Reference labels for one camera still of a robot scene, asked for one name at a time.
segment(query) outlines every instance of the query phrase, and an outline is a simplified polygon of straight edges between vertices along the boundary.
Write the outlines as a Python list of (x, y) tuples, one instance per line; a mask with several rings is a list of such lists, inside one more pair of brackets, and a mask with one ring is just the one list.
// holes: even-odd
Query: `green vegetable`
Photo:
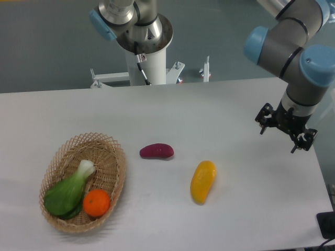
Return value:
[(93, 162), (82, 160), (74, 174), (56, 183), (46, 192), (44, 196), (46, 210), (55, 216), (72, 215), (71, 213), (79, 209), (86, 180), (94, 171)]
[(60, 216), (58, 216), (58, 218), (62, 219), (62, 220), (68, 220), (68, 219), (71, 219), (71, 218), (75, 217), (77, 214), (79, 214), (80, 211), (83, 209), (84, 195), (85, 194), (83, 193), (82, 199), (80, 200), (78, 205), (72, 211), (70, 211), (70, 212), (68, 212), (64, 215), (60, 215)]

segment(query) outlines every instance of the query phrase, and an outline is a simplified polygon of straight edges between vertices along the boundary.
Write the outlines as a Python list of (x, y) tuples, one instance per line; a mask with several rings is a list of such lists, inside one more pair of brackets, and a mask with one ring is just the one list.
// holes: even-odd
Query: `purple vegetable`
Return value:
[(140, 150), (142, 158), (170, 158), (173, 154), (172, 147), (162, 143), (147, 145)]

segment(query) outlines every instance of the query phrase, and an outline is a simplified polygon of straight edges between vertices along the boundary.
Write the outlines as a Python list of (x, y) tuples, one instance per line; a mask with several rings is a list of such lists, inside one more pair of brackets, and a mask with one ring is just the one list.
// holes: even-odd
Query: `metal bracket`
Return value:
[(199, 74), (200, 77), (204, 79), (204, 82), (209, 82), (209, 78), (211, 77), (211, 72), (209, 71), (209, 56), (207, 56), (204, 68), (199, 70)]
[[(171, 69), (166, 69), (166, 83), (167, 84), (178, 84), (182, 82), (180, 79), (180, 74), (184, 69), (185, 64), (181, 62), (176, 62)], [(93, 84), (91, 88), (102, 88), (102, 87), (111, 87), (103, 83), (118, 82), (118, 81), (128, 81), (129, 73), (110, 73), (110, 74), (99, 74), (95, 75), (93, 69), (91, 69), (91, 75)]]
[(166, 74), (166, 84), (178, 84), (181, 83), (182, 80), (179, 78), (179, 75), (181, 74), (182, 70), (184, 69), (185, 64), (177, 61), (173, 65), (173, 67), (168, 70)]

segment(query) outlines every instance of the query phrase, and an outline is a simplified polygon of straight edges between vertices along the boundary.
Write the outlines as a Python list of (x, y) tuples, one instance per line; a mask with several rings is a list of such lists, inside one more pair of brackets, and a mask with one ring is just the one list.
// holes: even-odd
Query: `yellow mango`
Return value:
[(216, 177), (216, 167), (212, 161), (202, 161), (191, 181), (191, 195), (198, 204), (204, 204)]

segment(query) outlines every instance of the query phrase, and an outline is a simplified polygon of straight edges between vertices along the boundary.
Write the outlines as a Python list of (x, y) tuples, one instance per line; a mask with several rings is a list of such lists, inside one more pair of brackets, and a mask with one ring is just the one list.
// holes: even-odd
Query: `woven basket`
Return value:
[[(83, 159), (92, 161), (96, 168), (87, 179), (85, 195), (94, 189), (105, 190), (110, 196), (110, 208), (100, 218), (92, 218), (82, 210), (72, 219), (58, 219), (45, 209), (44, 195), (54, 184), (73, 174)], [(42, 214), (56, 229), (68, 233), (86, 232), (98, 227), (109, 217), (116, 205), (125, 175), (125, 154), (116, 140), (99, 133), (75, 136), (58, 150), (44, 176), (39, 196)]]

